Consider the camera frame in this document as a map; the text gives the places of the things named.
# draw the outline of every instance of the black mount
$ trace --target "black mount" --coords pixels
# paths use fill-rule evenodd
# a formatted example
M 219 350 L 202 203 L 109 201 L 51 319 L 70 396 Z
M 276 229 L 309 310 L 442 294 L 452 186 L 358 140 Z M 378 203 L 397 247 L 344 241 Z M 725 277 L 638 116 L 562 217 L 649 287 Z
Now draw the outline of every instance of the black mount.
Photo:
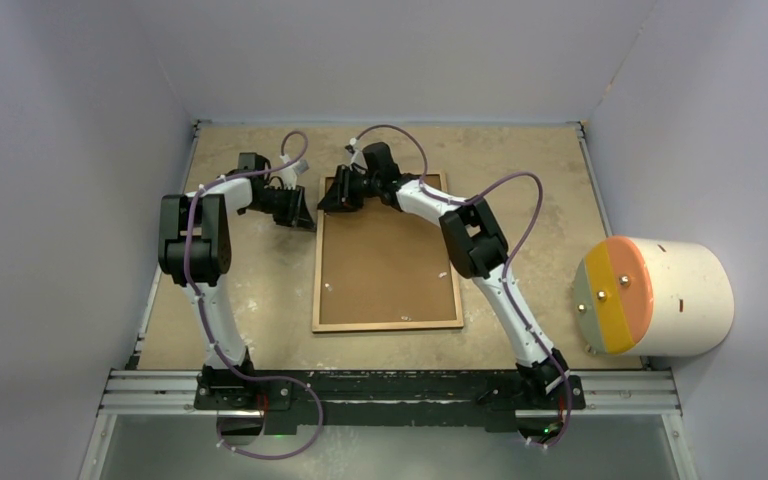
M 569 371 L 566 359 L 557 348 L 552 349 L 552 357 L 558 362 L 563 371 Z M 517 371 L 522 377 L 522 387 L 532 395 L 546 395 L 546 389 L 552 384 L 561 381 L 561 372 L 555 367 L 551 359 L 546 358 L 542 363 L 534 362 L 531 365 L 520 365 L 517 363 Z M 555 388 L 554 392 L 562 391 L 562 388 Z
M 470 235 L 468 227 L 478 231 Z M 491 270 L 508 260 L 508 241 L 483 198 L 444 213 L 440 230 L 449 260 L 464 278 L 489 278 Z
M 253 152 L 240 153 L 237 168 L 228 172 L 228 176 L 265 170 L 272 165 L 266 157 Z M 270 186 L 272 178 L 265 175 L 249 177 L 252 188 L 252 203 L 246 208 L 237 210 L 237 214 L 246 213 L 246 209 L 272 215 L 276 225 L 315 231 L 316 223 L 310 216 L 304 198 L 304 187 L 283 188 Z
M 158 262 L 163 273 L 172 276 L 180 286 L 184 278 L 184 244 L 190 198 L 186 195 L 166 195 L 160 201 L 160 241 Z M 190 248 L 190 274 L 196 283 L 215 286 L 219 277 L 231 268 L 231 236 L 228 233 L 228 214 L 225 196 L 207 194 L 196 204 L 195 227 L 200 234 L 193 235 Z
M 237 168 L 228 175 L 264 170 L 268 166 L 270 162 L 263 156 L 241 153 Z M 251 209 L 271 214 L 275 223 L 283 227 L 316 230 L 305 203 L 304 187 L 274 187 L 269 185 L 270 180 L 266 175 L 249 178 L 252 202 L 248 207 L 237 210 L 237 214 L 242 215 L 246 209 Z M 160 201 L 158 263 L 160 270 L 171 275 L 172 280 L 182 287 L 187 284 L 184 278 L 184 246 L 190 201 L 186 195 L 166 195 Z M 208 193 L 199 198 L 194 229 L 190 274 L 196 283 L 215 286 L 219 277 L 231 268 L 231 236 L 224 195 Z
M 390 146 L 384 142 L 367 145 L 362 152 L 366 168 L 356 164 L 339 165 L 318 209 L 326 213 L 356 212 L 363 207 L 365 198 L 378 197 L 384 205 L 401 211 L 396 192 L 418 177 L 402 174 L 393 161 Z
M 216 383 L 220 372 L 202 371 L 196 409 L 258 410 L 268 405 L 263 432 L 267 435 L 291 435 L 299 425 L 316 423 L 316 404 L 297 385 L 263 382 L 222 387 Z M 227 370 L 224 373 L 233 376 Z M 208 375 L 214 375 L 209 383 Z M 531 436 L 537 435 L 531 429 L 539 428 L 542 435 L 547 425 L 558 423 L 558 411 L 566 406 L 565 389 L 530 395 L 531 387 L 523 385 L 516 370 L 261 370 L 258 375 L 289 376 L 310 384 L 323 402 L 326 425 L 471 426 Z M 581 379 L 572 375 L 569 381 L 574 390 L 572 408 L 582 410 L 586 401 Z M 517 410 L 552 413 L 527 420 L 517 419 Z

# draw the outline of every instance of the cork board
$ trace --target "cork board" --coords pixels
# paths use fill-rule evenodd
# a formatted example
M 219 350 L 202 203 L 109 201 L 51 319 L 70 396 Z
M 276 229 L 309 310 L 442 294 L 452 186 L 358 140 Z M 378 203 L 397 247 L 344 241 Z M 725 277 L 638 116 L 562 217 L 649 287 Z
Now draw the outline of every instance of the cork board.
M 331 186 L 323 177 L 320 192 Z M 446 191 L 445 176 L 426 177 Z M 440 228 L 367 199 L 317 222 L 314 332 L 462 328 L 458 277 Z

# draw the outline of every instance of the yellow stripe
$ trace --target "yellow stripe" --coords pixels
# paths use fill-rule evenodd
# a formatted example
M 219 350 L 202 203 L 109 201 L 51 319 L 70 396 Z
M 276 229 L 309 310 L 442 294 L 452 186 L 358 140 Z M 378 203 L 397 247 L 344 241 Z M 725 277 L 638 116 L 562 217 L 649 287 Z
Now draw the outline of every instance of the yellow stripe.
M 634 346 L 634 340 L 631 338 L 623 313 L 617 282 L 608 257 L 608 245 L 600 242 L 590 250 L 584 261 L 587 265 L 587 276 L 590 279 L 593 305 L 596 306 L 602 338 L 605 341 L 605 351 L 611 354 L 625 352 Z M 608 295 L 606 300 L 599 300 L 596 296 L 596 292 L 599 291 Z

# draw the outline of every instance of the cable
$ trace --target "cable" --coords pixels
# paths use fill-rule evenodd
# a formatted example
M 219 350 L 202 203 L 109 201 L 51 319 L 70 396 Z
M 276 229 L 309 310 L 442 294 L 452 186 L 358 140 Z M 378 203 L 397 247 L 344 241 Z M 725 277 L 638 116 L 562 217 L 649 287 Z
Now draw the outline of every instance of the cable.
M 270 161 L 268 158 L 264 158 L 264 160 L 265 160 L 264 163 L 266 163 L 266 169 L 267 170 L 271 170 L 272 169 L 272 161 Z M 266 181 L 266 184 L 268 185 L 269 181 L 272 180 L 272 174 L 271 173 L 267 173 L 266 174 L 266 178 L 264 178 L 264 180 Z
M 367 133 L 373 130 L 381 129 L 381 128 L 395 130 L 403 134 L 411 142 L 413 142 L 417 150 L 419 150 L 419 153 L 422 156 L 422 175 L 420 175 L 419 177 L 419 188 L 422 191 L 422 193 L 424 193 L 426 196 L 430 198 L 433 198 L 434 200 L 438 200 L 441 202 L 446 202 L 448 204 L 458 205 L 458 206 L 472 205 L 478 200 L 484 198 L 488 193 L 492 192 L 499 186 L 517 177 L 529 177 L 532 180 L 534 180 L 535 184 L 537 184 L 537 204 L 534 206 L 534 213 L 531 215 L 531 220 L 528 222 L 528 227 L 526 227 L 525 232 L 523 232 L 522 234 L 522 237 L 520 237 L 519 241 L 516 243 L 516 246 L 514 246 L 513 250 L 511 250 L 511 254 L 508 256 L 507 261 L 505 261 L 505 266 L 502 268 L 502 278 L 504 279 L 502 282 L 502 287 L 505 290 L 505 295 L 508 297 L 508 300 L 510 300 L 511 305 L 514 306 L 514 310 L 517 312 L 519 319 L 525 325 L 525 329 L 529 333 L 531 333 L 531 335 L 537 341 L 537 344 L 540 345 L 540 348 L 543 350 L 543 353 L 546 354 L 549 361 L 552 363 L 552 366 L 558 370 L 558 373 L 561 375 L 561 378 L 563 378 L 564 390 L 566 393 L 566 409 L 567 409 L 566 419 L 563 421 L 563 424 L 561 425 L 561 431 L 558 433 L 558 435 L 555 436 L 555 438 L 553 438 L 551 442 L 549 442 L 548 444 L 545 444 L 545 446 L 547 447 L 556 445 L 561 440 L 561 437 L 563 437 L 564 433 L 566 433 L 567 427 L 569 425 L 570 417 L 572 416 L 572 386 L 570 385 L 569 377 L 566 375 L 566 372 L 564 371 L 564 367 L 562 367 L 560 362 L 558 362 L 555 356 L 552 355 L 552 351 L 549 349 L 549 347 L 546 346 L 546 344 L 543 342 L 540 336 L 534 332 L 534 328 L 531 326 L 531 322 L 528 321 L 525 314 L 522 313 L 522 310 L 519 308 L 519 305 L 517 305 L 516 300 L 514 299 L 514 296 L 511 293 L 511 289 L 509 286 L 510 282 L 507 281 L 508 271 L 510 270 L 511 265 L 513 264 L 514 258 L 516 257 L 517 253 L 519 253 L 519 250 L 520 248 L 522 248 L 522 245 L 523 243 L 525 243 L 525 240 L 528 238 L 529 235 L 531 235 L 531 231 L 534 230 L 534 225 L 537 223 L 537 217 L 540 215 L 540 209 L 543 206 L 543 183 L 540 181 L 540 178 L 536 174 L 532 172 L 523 171 L 523 172 L 512 173 L 510 175 L 500 178 L 499 180 L 496 180 L 489 187 L 485 188 L 481 193 L 463 202 L 459 200 L 452 200 L 449 198 L 445 198 L 440 195 L 436 195 L 425 189 L 424 179 L 428 174 L 428 156 L 425 154 L 425 149 L 422 148 L 422 144 L 419 143 L 419 140 L 417 140 L 416 137 L 411 135 L 407 130 L 401 127 L 397 127 L 395 125 L 378 124 L 378 125 L 373 125 L 371 127 L 364 129 L 362 132 L 360 132 L 360 134 L 358 134 L 357 137 L 355 137 L 355 139 L 360 140 L 361 137 L 363 137 Z
M 281 177 L 271 177 L 269 180 L 266 181 L 266 184 L 269 185 L 272 183 L 272 180 L 278 180 L 278 183 L 281 184 L 281 188 L 284 188 L 284 179 Z
M 293 164 L 295 164 L 302 158 L 302 156 L 307 151 L 307 146 L 308 146 L 307 135 L 305 135 L 303 132 L 299 130 L 293 130 L 292 132 L 288 133 L 284 137 L 284 140 L 281 142 L 281 155 L 284 155 L 284 147 L 287 144 L 287 140 L 293 135 L 301 136 L 302 139 L 304 140 L 304 145 L 302 146 L 302 149 L 299 152 L 299 154 L 296 155 L 289 162 L 279 167 L 269 168 L 266 170 L 238 173 L 236 175 L 230 175 L 227 177 L 223 175 L 223 176 L 220 176 L 218 179 L 208 183 L 207 185 L 200 185 L 199 189 L 193 195 L 192 201 L 190 201 L 189 216 L 187 218 L 187 237 L 186 237 L 186 242 L 184 244 L 184 277 L 187 279 L 187 284 L 190 286 L 190 288 L 193 289 L 193 292 L 195 293 L 196 298 L 198 298 L 197 304 L 198 304 L 198 311 L 199 311 L 199 319 L 201 320 L 201 325 L 202 325 L 202 328 L 204 329 L 204 333 L 205 333 L 205 336 L 207 337 L 207 341 L 210 345 L 213 346 L 213 351 L 216 352 L 216 355 L 219 357 L 222 363 L 224 363 L 225 366 L 228 367 L 228 370 L 230 370 L 231 373 L 233 373 L 235 376 L 247 382 L 269 382 L 273 380 L 278 380 L 278 381 L 284 381 L 284 382 L 291 382 L 296 385 L 299 385 L 307 393 L 309 393 L 311 397 L 313 397 L 313 401 L 316 403 L 316 409 L 319 413 L 319 419 L 317 420 L 317 423 L 316 423 L 316 430 L 313 432 L 313 435 L 311 435 L 310 439 L 308 439 L 308 441 L 304 445 L 302 445 L 301 447 L 289 453 L 283 453 L 280 455 L 264 455 L 260 453 L 249 452 L 247 450 L 243 450 L 241 448 L 237 448 L 235 446 L 229 445 L 228 442 L 226 442 L 225 439 L 221 437 L 221 431 L 217 429 L 217 432 L 220 433 L 218 446 L 223 446 L 233 453 L 244 455 L 246 457 L 257 458 L 260 460 L 281 460 L 284 458 L 289 458 L 294 455 L 298 455 L 299 453 L 307 450 L 308 447 L 313 445 L 313 442 L 315 442 L 316 439 L 319 437 L 319 435 L 322 433 L 322 426 L 325 419 L 325 413 L 322 410 L 322 401 L 319 399 L 319 396 L 316 395 L 316 392 L 314 392 L 313 389 L 310 388 L 310 385 L 302 382 L 301 380 L 295 379 L 293 377 L 287 377 L 282 375 L 252 377 L 237 370 L 236 365 L 234 365 L 233 362 L 231 362 L 231 359 L 229 359 L 225 355 L 225 352 L 222 350 L 222 348 L 220 348 L 219 344 L 216 342 L 216 337 L 213 336 L 213 331 L 210 329 L 210 325 L 207 322 L 207 312 L 205 311 L 205 306 L 204 306 L 204 293 L 198 287 L 198 285 L 196 285 L 196 283 L 193 281 L 193 277 L 190 272 L 190 258 L 191 258 L 190 254 L 191 254 L 192 245 L 193 245 L 193 229 L 195 227 L 195 220 L 196 220 L 196 205 L 198 204 L 199 198 L 201 198 L 201 196 L 207 193 L 211 188 L 217 185 L 220 185 L 224 182 L 227 182 L 230 180 L 236 180 L 240 178 L 253 177 L 257 175 L 271 174 L 273 172 L 277 172 L 279 170 L 283 170 L 285 168 L 293 166 Z
M 546 354 L 546 356 L 549 358 L 549 361 L 552 363 L 552 366 L 558 370 L 558 373 L 561 375 L 561 378 L 563 379 L 564 391 L 566 395 L 565 403 L 567 407 L 567 415 L 563 423 L 561 424 L 561 431 L 558 432 L 558 435 L 556 435 L 549 443 L 544 444 L 547 447 L 551 447 L 561 441 L 561 437 L 564 436 L 564 434 L 567 431 L 567 427 L 569 427 L 569 421 L 572 416 L 572 386 L 570 385 L 569 377 L 566 375 L 566 372 L 564 371 L 564 367 L 562 367 L 560 362 L 558 362 L 558 359 L 556 359 L 555 356 L 552 355 L 552 351 L 549 349 L 549 347 L 546 346 L 546 344 L 543 342 L 543 339 L 541 339 L 539 335 L 534 333 L 534 328 L 531 326 L 531 322 L 528 321 L 528 319 L 525 317 L 525 314 L 522 313 L 522 309 L 519 308 L 519 305 L 517 305 L 516 301 L 514 300 L 514 296 L 513 296 L 513 293 L 511 293 L 511 287 L 510 287 L 511 282 L 507 281 L 508 271 L 510 270 L 511 265 L 513 264 L 514 258 L 516 257 L 517 253 L 519 253 L 519 250 L 520 248 L 522 248 L 522 245 L 525 243 L 525 240 L 528 238 L 529 235 L 531 235 L 531 231 L 534 230 L 534 225 L 537 223 L 537 217 L 540 215 L 540 209 L 543 206 L 543 183 L 540 181 L 540 178 L 537 177 L 537 175 L 531 172 L 517 172 L 498 180 L 493 185 L 490 185 L 490 187 L 488 187 L 484 192 L 482 192 L 481 196 L 486 195 L 487 193 L 490 193 L 491 191 L 495 190 L 499 185 L 502 185 L 503 183 L 511 179 L 514 179 L 516 177 L 529 177 L 534 180 L 534 183 L 537 184 L 537 203 L 534 206 L 534 213 L 531 215 L 531 220 L 528 222 L 528 226 L 525 228 L 525 232 L 523 232 L 522 237 L 520 237 L 516 246 L 514 246 L 513 250 L 511 250 L 511 254 L 508 256 L 508 259 L 505 261 L 504 268 L 502 268 L 502 278 L 504 279 L 504 281 L 502 282 L 502 288 L 505 290 L 505 295 L 507 295 L 508 300 L 510 300 L 511 302 L 511 305 L 514 306 L 514 310 L 517 312 L 517 315 L 519 315 L 520 320 L 522 320 L 522 323 L 525 324 L 525 329 L 531 333 L 531 336 L 534 337 L 534 340 L 536 340 L 537 344 L 540 345 L 540 348 L 543 350 L 543 353 Z

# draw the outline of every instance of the glass panel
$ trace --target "glass panel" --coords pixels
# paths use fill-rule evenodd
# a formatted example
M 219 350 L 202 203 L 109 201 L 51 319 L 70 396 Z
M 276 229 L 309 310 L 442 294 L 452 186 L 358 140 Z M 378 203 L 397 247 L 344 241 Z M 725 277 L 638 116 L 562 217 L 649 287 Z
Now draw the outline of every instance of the glass panel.
M 257 438 L 250 448 L 285 453 L 312 431 Z M 678 478 L 659 416 L 573 417 L 563 441 L 545 452 L 519 434 L 466 427 L 326 427 L 306 452 L 280 461 L 216 442 L 213 417 L 120 416 L 102 478 Z

